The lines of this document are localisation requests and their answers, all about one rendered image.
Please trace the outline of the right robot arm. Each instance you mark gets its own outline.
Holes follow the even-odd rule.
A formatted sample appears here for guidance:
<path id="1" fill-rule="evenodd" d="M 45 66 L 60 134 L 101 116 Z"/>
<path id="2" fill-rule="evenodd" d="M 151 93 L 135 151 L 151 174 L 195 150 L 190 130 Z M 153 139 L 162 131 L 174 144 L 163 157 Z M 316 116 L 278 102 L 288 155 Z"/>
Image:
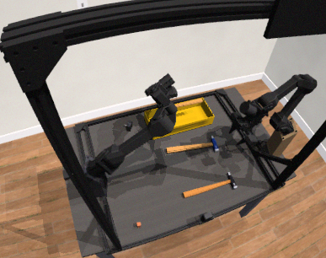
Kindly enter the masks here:
<path id="1" fill-rule="evenodd" d="M 251 117 L 255 122 L 259 122 L 264 116 L 269 116 L 269 110 L 273 110 L 278 105 L 280 99 L 285 97 L 297 87 L 296 92 L 288 100 L 283 109 L 277 113 L 274 112 L 274 114 L 270 117 L 270 124 L 277 132 L 280 131 L 283 133 L 283 136 L 294 132 L 291 121 L 287 120 L 288 116 L 295 110 L 303 97 L 306 94 L 312 93 L 312 91 L 314 91 L 314 89 L 317 87 L 317 80 L 312 78 L 310 75 L 299 74 L 298 76 L 293 75 L 291 79 L 282 84 L 273 92 L 263 94 L 252 101 L 244 101 L 240 105 L 239 110 L 246 116 L 244 118 L 236 118 L 233 125 L 238 130 L 246 132 L 251 125 L 251 121 L 247 121 L 247 116 Z"/>

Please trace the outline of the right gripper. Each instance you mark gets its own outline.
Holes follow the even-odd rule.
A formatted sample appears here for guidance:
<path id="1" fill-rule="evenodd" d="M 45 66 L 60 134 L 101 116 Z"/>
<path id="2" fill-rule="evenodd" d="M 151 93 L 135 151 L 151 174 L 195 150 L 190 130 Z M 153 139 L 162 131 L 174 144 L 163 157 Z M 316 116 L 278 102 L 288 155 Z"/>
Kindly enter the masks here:
<path id="1" fill-rule="evenodd" d="M 233 125 L 234 120 L 236 119 L 236 117 L 242 117 L 242 116 L 240 115 L 240 113 L 237 113 L 237 112 L 233 112 L 230 116 L 232 117 L 232 127 L 231 127 L 229 133 L 232 133 L 236 129 L 236 127 Z M 249 129 L 245 132 L 247 136 L 243 137 L 243 139 L 240 140 L 236 145 L 240 145 L 245 142 L 248 142 L 249 145 L 255 145 L 256 143 L 258 143 L 258 139 L 256 138 L 256 136 L 251 135 L 251 133 L 249 132 L 249 131 L 252 131 L 252 128 L 254 126 L 258 125 L 258 122 L 255 122 L 251 117 L 248 117 L 248 116 L 247 116 L 247 121 L 251 121 L 251 125 L 250 125 Z"/>

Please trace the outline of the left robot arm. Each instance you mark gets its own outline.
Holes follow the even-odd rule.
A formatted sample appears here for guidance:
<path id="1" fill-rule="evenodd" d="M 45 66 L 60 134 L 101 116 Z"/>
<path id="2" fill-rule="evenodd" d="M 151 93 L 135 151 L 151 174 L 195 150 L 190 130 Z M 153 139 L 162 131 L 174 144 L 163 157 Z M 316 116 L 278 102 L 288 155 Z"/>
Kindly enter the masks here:
<path id="1" fill-rule="evenodd" d="M 145 90 L 147 97 L 150 95 L 157 104 L 167 108 L 157 109 L 148 125 L 121 145 L 114 143 L 102 153 L 99 153 L 94 161 L 89 160 L 88 174 L 98 178 L 100 178 L 100 174 L 105 172 L 108 175 L 112 175 L 120 164 L 123 163 L 127 154 L 139 148 L 153 137 L 162 137 L 174 129 L 178 109 L 170 99 L 177 97 L 178 91 L 174 86 L 171 86 L 173 84 L 174 80 L 172 80 L 169 74 L 166 74 L 157 83 L 152 84 Z M 162 93 L 165 96 L 167 95 L 167 98 Z M 168 116 L 163 112 L 164 109 L 168 112 Z"/>

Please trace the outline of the yellow bin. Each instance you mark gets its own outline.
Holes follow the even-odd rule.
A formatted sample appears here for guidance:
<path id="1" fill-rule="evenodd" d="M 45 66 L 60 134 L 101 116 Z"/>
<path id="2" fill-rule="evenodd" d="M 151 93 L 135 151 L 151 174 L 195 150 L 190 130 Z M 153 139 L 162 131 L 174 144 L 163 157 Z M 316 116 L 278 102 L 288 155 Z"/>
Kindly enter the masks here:
<path id="1" fill-rule="evenodd" d="M 186 132 L 188 130 L 212 124 L 213 113 L 205 100 L 203 98 L 201 99 L 203 100 L 202 103 L 178 107 L 174 129 L 162 137 L 174 135 L 180 132 Z M 157 109 L 144 111 L 144 119 L 147 125 Z"/>

